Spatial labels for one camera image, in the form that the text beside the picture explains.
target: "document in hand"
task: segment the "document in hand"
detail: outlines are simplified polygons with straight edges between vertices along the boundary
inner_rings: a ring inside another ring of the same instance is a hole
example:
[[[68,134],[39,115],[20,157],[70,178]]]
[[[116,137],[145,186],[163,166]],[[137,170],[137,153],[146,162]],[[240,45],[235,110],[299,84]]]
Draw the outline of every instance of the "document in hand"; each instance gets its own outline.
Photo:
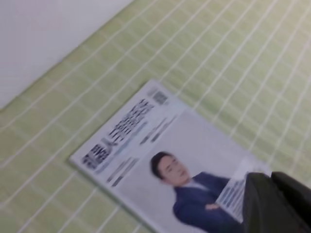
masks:
[[[242,233],[253,155],[149,81],[71,157],[160,233]]]

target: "dark object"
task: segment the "dark object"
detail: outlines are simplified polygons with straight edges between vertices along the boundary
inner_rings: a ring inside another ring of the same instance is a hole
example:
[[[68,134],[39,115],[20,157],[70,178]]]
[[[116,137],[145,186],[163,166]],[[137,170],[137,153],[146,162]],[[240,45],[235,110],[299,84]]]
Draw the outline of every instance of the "dark object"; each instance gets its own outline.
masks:
[[[282,172],[249,173],[243,218],[245,233],[311,233],[311,190]]]

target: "barcode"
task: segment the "barcode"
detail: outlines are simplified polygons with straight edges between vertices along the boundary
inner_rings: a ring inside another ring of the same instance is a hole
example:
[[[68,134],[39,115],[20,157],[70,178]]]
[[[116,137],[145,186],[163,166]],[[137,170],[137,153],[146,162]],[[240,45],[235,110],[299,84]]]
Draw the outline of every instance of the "barcode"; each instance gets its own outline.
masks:
[[[155,95],[153,96],[153,99],[155,102],[157,102],[159,105],[162,105],[165,103],[165,101],[167,100],[167,96],[161,92],[161,91],[158,91],[155,93]]]

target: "suit jacket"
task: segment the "suit jacket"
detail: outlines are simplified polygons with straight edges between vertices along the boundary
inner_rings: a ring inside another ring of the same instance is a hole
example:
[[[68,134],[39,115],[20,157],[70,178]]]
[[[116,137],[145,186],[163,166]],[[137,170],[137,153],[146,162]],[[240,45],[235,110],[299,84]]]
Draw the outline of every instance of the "suit jacket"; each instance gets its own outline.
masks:
[[[242,233],[243,229],[234,218],[221,208],[206,210],[214,204],[229,179],[216,177],[205,172],[193,177],[194,181],[207,190],[191,187],[175,187],[176,202],[173,212],[186,225],[198,227],[209,233]]]

